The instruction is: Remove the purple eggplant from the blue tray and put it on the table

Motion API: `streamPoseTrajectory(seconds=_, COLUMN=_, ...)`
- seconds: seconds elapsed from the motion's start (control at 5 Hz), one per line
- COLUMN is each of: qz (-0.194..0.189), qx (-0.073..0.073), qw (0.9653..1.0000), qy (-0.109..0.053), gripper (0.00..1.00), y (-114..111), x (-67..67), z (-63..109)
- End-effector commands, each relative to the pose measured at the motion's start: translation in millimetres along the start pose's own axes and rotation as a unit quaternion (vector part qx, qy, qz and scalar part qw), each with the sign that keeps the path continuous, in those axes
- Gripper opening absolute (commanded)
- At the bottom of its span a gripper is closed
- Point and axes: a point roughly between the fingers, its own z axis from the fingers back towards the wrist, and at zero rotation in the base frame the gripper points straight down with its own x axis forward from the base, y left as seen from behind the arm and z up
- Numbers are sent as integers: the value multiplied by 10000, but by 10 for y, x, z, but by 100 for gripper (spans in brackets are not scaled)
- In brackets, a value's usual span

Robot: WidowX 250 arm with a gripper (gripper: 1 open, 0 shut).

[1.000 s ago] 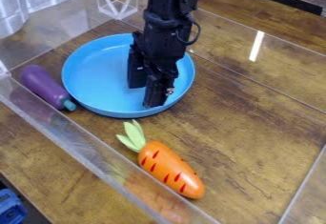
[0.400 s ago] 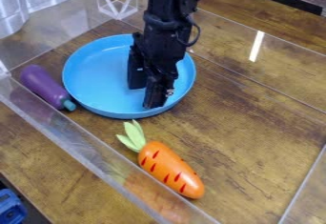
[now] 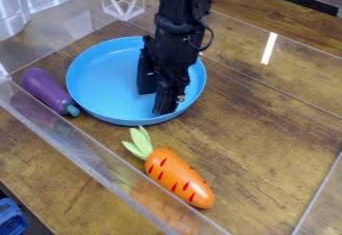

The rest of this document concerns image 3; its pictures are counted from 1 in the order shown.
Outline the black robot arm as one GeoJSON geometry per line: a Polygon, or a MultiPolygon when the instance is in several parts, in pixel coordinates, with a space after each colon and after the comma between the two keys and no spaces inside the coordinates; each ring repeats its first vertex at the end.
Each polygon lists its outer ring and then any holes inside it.
{"type": "Polygon", "coordinates": [[[186,98],[190,85],[189,67],[205,51],[205,31],[214,33],[203,17],[210,14],[213,0],[159,0],[155,14],[155,36],[143,36],[138,63],[138,92],[155,93],[153,113],[173,113],[186,98]]]}

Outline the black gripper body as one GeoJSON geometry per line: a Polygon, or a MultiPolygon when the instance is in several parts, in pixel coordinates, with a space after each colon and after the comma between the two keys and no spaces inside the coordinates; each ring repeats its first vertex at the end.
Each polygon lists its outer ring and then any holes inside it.
{"type": "Polygon", "coordinates": [[[141,57],[154,63],[157,84],[161,77],[190,85],[190,66],[195,64],[199,52],[205,50],[202,41],[206,24],[202,19],[186,19],[177,23],[161,14],[155,16],[155,35],[143,36],[141,57]]]}

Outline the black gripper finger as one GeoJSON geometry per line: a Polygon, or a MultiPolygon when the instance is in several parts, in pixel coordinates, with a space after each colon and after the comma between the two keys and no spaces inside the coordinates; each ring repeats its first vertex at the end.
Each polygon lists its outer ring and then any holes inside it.
{"type": "Polygon", "coordinates": [[[165,115],[173,113],[186,98],[186,85],[161,77],[157,84],[157,95],[153,113],[165,115]]]}
{"type": "Polygon", "coordinates": [[[157,75],[154,63],[147,57],[139,58],[138,63],[138,92],[141,95],[151,94],[157,91],[157,75]]]}

